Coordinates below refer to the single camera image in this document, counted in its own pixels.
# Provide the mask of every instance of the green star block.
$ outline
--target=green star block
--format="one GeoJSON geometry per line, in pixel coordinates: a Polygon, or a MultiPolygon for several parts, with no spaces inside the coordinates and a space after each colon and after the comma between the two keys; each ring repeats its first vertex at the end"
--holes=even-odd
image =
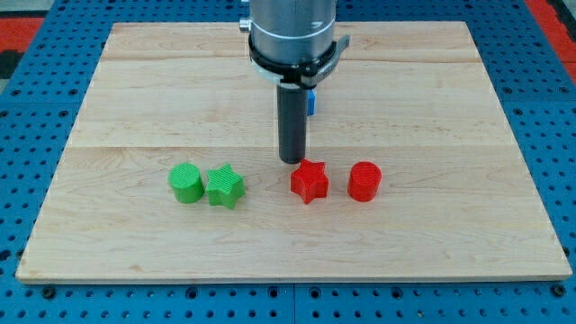
{"type": "Polygon", "coordinates": [[[208,185],[206,193],[210,206],[226,206],[234,209],[236,200],[244,195],[244,179],[241,175],[232,171],[232,166],[225,166],[206,171],[208,174],[208,185]]]}
{"type": "Polygon", "coordinates": [[[180,203],[195,203],[204,194],[204,184],[198,167],[190,163],[174,166],[168,176],[168,182],[180,203]]]}

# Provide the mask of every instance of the blue pegboard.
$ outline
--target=blue pegboard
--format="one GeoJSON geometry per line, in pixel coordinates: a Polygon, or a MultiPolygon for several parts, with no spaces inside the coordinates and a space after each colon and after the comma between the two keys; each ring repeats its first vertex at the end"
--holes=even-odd
{"type": "MultiPolygon", "coordinates": [[[[114,22],[236,22],[237,0],[57,0],[0,96],[0,322],[575,322],[576,282],[26,286],[14,279],[114,22]]],[[[522,1],[340,0],[340,21],[466,21],[572,267],[576,87],[522,1]]]]}

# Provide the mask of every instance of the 3d printed block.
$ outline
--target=3d printed block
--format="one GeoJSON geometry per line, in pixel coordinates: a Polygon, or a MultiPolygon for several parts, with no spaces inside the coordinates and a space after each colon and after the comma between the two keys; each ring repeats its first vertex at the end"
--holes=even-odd
{"type": "Polygon", "coordinates": [[[170,171],[168,182],[180,203],[195,203],[204,195],[204,184],[198,167],[182,163],[170,171]]]}
{"type": "Polygon", "coordinates": [[[348,194],[359,202],[370,202],[378,193],[378,186],[382,180],[380,168],[367,161],[352,166],[350,180],[348,180],[348,194]]]}
{"type": "Polygon", "coordinates": [[[234,209],[236,200],[244,195],[244,179],[232,171],[232,166],[226,164],[215,170],[206,171],[208,174],[208,201],[210,206],[224,205],[234,209]]]}
{"type": "Polygon", "coordinates": [[[310,162],[303,159],[300,167],[290,176],[290,187],[302,197],[304,203],[314,198],[325,198],[328,194],[328,177],[324,174],[324,162],[310,162]]]}

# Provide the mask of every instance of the green cylinder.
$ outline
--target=green cylinder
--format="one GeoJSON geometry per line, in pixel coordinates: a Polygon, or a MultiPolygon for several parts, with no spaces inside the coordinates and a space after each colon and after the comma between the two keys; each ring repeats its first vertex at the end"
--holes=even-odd
{"type": "Polygon", "coordinates": [[[168,182],[180,203],[196,203],[204,194],[200,170],[193,164],[182,163],[174,166],[168,176],[168,182]]]}

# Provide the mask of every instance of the star-shaped block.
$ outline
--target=star-shaped block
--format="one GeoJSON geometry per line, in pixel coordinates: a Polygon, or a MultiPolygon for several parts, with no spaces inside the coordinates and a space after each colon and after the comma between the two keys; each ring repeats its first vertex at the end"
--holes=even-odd
{"type": "Polygon", "coordinates": [[[303,159],[300,167],[290,176],[290,189],[299,194],[304,203],[310,203],[314,198],[326,198],[329,180],[324,174],[324,162],[310,162],[303,159]]]}
{"type": "Polygon", "coordinates": [[[232,171],[232,166],[226,164],[215,170],[206,171],[208,184],[205,192],[208,194],[210,206],[226,206],[234,209],[236,200],[244,195],[244,179],[232,171]]]}

